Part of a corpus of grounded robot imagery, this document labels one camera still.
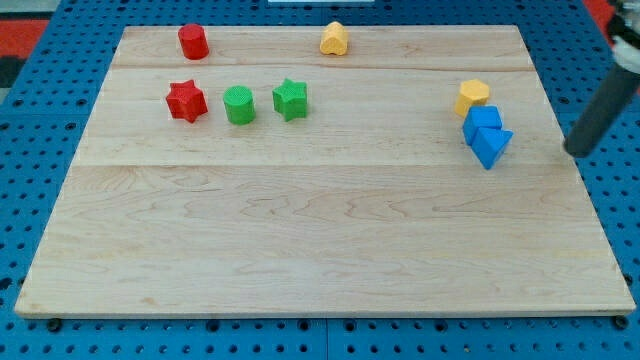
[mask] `red surface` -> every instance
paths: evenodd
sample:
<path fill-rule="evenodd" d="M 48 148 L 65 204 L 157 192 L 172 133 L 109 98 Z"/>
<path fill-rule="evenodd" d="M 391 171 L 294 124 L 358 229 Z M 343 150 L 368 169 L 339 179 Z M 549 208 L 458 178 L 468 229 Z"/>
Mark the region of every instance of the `red surface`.
<path fill-rule="evenodd" d="M 607 23 L 609 22 L 609 19 L 611 19 L 611 16 L 613 16 L 613 6 L 609 5 L 606 0 L 582 1 L 587 7 L 587 10 L 589 10 L 589 13 L 591 13 L 593 20 L 598 24 L 598 27 L 600 28 L 600 31 L 602 31 L 604 37 L 608 39 L 606 35 Z"/>
<path fill-rule="evenodd" d="M 190 123 L 207 111 L 202 90 L 195 86 L 193 80 L 183 83 L 171 83 L 171 92 L 167 95 L 167 105 L 174 119 L 185 119 Z"/>
<path fill-rule="evenodd" d="M 0 20 L 0 56 L 26 59 L 49 20 Z"/>
<path fill-rule="evenodd" d="M 204 28 L 198 24 L 187 24 L 178 30 L 182 53 L 187 59 L 198 60 L 209 55 Z"/>

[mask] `green cylinder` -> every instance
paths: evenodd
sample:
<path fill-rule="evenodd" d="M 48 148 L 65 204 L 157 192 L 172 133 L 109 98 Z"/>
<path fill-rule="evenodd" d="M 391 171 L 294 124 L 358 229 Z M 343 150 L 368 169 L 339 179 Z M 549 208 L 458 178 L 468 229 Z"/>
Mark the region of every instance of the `green cylinder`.
<path fill-rule="evenodd" d="M 232 86 L 224 92 L 222 99 L 230 123 L 244 125 L 256 118 L 253 95 L 248 87 Z"/>

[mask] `toy block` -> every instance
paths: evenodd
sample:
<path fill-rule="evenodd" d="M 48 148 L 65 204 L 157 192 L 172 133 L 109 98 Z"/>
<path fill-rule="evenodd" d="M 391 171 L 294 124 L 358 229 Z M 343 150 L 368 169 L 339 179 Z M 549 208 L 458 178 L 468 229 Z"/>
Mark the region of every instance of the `toy block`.
<path fill-rule="evenodd" d="M 273 89 L 273 109 L 284 116 L 284 121 L 307 117 L 307 84 L 284 79 Z"/>
<path fill-rule="evenodd" d="M 480 128 L 471 149 L 482 166 L 489 170 L 498 162 L 512 137 L 513 132 L 509 130 Z"/>
<path fill-rule="evenodd" d="M 473 105 L 484 105 L 489 100 L 489 85 L 478 79 L 464 81 L 460 84 L 460 94 L 454 107 L 456 114 L 467 117 Z"/>
<path fill-rule="evenodd" d="M 227 119 L 235 125 L 244 125 L 253 121 L 256 110 L 253 106 L 253 94 L 245 86 L 232 86 L 222 97 Z"/>
<path fill-rule="evenodd" d="M 199 60 L 209 55 L 209 45 L 204 28 L 198 24 L 187 24 L 178 30 L 178 39 L 184 57 Z"/>
<path fill-rule="evenodd" d="M 193 80 L 171 83 L 170 87 L 166 100 L 174 119 L 185 119 L 193 123 L 198 116 L 209 111 L 202 90 L 195 86 Z"/>
<path fill-rule="evenodd" d="M 495 106 L 472 106 L 462 124 L 462 133 L 467 145 L 473 144 L 479 128 L 502 129 L 502 119 Z"/>
<path fill-rule="evenodd" d="M 344 55 L 347 53 L 349 46 L 349 33 L 347 29 L 337 21 L 327 25 L 322 32 L 322 40 L 320 41 L 320 52 L 329 55 Z"/>

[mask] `wooden board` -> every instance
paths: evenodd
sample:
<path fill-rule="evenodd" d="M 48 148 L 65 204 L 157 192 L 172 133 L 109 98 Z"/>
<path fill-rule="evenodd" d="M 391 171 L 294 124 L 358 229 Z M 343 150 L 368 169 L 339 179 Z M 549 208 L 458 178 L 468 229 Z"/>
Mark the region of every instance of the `wooden board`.
<path fill-rule="evenodd" d="M 516 27 L 127 28 L 16 305 L 25 317 L 624 314 L 635 304 Z M 306 81 L 284 123 L 271 90 Z M 169 83 L 210 112 L 172 120 Z M 485 171 L 453 113 L 492 87 L 512 144 Z M 243 84 L 257 118 L 227 122 Z"/>

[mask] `green block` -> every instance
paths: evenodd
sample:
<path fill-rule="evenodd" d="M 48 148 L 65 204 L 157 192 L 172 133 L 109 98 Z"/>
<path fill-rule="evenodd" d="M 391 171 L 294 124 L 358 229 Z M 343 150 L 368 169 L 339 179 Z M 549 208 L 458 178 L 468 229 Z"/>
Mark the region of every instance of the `green block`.
<path fill-rule="evenodd" d="M 273 109 L 285 121 L 307 117 L 307 84 L 284 79 L 282 85 L 273 89 Z"/>
<path fill-rule="evenodd" d="M 253 107 L 253 95 L 246 86 L 232 86 L 224 92 L 222 97 L 227 119 L 235 125 L 248 124 L 256 118 Z"/>

